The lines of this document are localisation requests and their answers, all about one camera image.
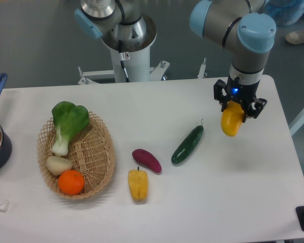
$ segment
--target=light blue joint cap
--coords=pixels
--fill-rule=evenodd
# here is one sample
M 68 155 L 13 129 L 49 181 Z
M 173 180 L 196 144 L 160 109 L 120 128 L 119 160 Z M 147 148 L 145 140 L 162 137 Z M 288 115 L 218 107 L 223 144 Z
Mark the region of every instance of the light blue joint cap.
M 93 39 L 98 39 L 102 37 L 102 33 L 100 30 L 97 28 L 96 25 L 94 25 L 88 18 L 87 16 L 81 12 L 80 9 L 77 9 L 74 12 L 74 17 L 77 23 L 80 25 L 81 29 L 87 33 L 90 37 Z
M 274 45 L 276 30 L 276 23 L 270 16 L 251 13 L 241 19 L 238 37 L 245 48 L 255 53 L 266 53 Z
M 193 32 L 203 38 L 204 33 L 204 23 L 206 19 L 206 15 L 208 9 L 212 1 L 209 0 L 201 0 L 193 9 L 190 20 L 189 26 Z

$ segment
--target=metal bracket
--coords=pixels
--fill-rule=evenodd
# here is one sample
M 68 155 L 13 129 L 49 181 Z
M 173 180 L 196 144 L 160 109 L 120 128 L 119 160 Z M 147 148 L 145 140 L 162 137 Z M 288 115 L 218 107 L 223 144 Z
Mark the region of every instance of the metal bracket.
M 161 61 L 158 66 L 150 73 L 150 81 L 160 81 L 166 80 L 165 72 L 169 68 L 170 63 L 166 61 Z
M 205 71 L 206 70 L 206 57 L 204 58 L 204 62 L 202 63 L 199 73 L 197 75 L 197 78 L 207 78 L 208 73 Z
M 290 135 L 293 136 L 294 133 L 304 124 L 304 108 L 303 110 L 295 117 L 295 119 L 289 125 Z
M 166 80 L 165 72 L 169 68 L 170 63 L 166 61 L 161 61 L 157 67 L 150 68 L 150 80 L 158 81 L 158 80 Z M 115 74 L 113 70 L 105 70 L 105 71 L 91 71 L 91 72 L 82 72 L 81 68 L 78 67 L 80 81 L 79 85 L 92 85 L 92 84 L 100 84 L 93 80 L 99 79 L 111 79 L 115 78 Z

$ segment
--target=yellow pepper in gripper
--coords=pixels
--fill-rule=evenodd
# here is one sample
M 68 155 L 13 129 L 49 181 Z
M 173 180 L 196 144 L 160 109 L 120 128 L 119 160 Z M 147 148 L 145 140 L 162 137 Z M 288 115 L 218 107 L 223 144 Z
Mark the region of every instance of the yellow pepper in gripper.
M 237 135 L 243 123 L 243 116 L 244 111 L 241 105 L 230 100 L 222 113 L 221 127 L 223 132 L 230 137 Z
M 130 170 L 128 172 L 128 185 L 134 201 L 146 200 L 148 181 L 145 171 L 140 171 L 139 167 L 137 167 L 137 170 Z

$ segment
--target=sweet potato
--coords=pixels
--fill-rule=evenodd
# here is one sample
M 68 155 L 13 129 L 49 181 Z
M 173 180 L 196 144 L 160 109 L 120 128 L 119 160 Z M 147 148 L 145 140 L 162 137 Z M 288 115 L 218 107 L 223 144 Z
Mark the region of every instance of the sweet potato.
M 159 161 L 150 152 L 139 148 L 132 152 L 132 156 L 137 163 L 148 167 L 155 173 L 161 172 L 162 168 Z

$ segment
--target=orange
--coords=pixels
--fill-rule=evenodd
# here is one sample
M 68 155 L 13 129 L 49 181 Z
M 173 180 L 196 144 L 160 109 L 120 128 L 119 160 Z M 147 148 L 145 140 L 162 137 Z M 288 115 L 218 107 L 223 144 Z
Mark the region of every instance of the orange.
M 60 190 L 67 195 L 77 195 L 85 186 L 85 179 L 81 173 L 74 170 L 63 172 L 58 182 Z

